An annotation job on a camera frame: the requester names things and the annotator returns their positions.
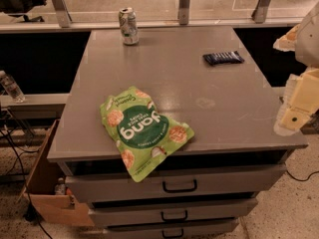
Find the metal post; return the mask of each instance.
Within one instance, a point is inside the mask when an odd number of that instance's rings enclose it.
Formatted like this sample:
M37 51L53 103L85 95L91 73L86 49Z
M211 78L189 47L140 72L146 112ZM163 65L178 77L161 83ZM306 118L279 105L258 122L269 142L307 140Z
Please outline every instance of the metal post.
M179 25L187 25L189 21L190 0L179 0L178 20Z
M52 3L56 10L57 19L60 27L69 28L71 25L71 17L68 13L67 6L64 0L52 0Z
M251 17L256 23L263 23L266 20L268 7L271 0L259 0L256 9Z

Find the bag of chips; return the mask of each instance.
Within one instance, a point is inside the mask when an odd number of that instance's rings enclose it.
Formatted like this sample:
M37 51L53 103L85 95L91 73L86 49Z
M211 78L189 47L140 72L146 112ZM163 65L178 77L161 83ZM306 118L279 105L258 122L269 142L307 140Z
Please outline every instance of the bag of chips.
M194 136L186 123L160 115L151 97L130 87L100 105L102 124L114 140L135 182Z

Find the gray tabletop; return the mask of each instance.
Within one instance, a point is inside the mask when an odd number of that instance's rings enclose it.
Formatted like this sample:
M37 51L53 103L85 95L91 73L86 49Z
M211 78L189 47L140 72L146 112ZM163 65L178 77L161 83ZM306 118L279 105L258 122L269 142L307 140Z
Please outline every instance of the gray tabletop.
M126 46L119 30L93 31L52 144L49 160L120 158L99 106L130 86L159 113L188 123L195 137L175 154L306 146L300 133L273 130L278 97L231 27L140 29ZM243 64L211 67L203 54L238 51Z

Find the white robot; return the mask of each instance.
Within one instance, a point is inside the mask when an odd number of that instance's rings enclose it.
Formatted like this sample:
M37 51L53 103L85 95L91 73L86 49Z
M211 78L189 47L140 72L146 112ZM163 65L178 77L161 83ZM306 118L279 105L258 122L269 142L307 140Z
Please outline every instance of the white robot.
M319 110L319 3L300 25L277 41L279 49L282 41L281 46L286 46L281 48L294 50L296 60L307 66L300 77L290 75L283 97L284 103L274 126L278 134L291 135L308 123Z

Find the drawer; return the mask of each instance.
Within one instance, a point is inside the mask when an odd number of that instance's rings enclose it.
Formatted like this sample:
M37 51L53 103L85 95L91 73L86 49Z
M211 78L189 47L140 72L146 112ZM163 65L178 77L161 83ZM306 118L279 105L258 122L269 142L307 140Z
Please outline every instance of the drawer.
M127 174L68 176L79 202L103 202L268 190L285 172L284 164L169 170L136 183Z
M176 202L93 209L89 216L96 226L180 222L229 218L247 215L256 205L255 198L209 201L208 197L176 199Z
M186 236L221 234L233 231L238 225L236 219L208 220L166 225L109 227L107 239L176 239Z

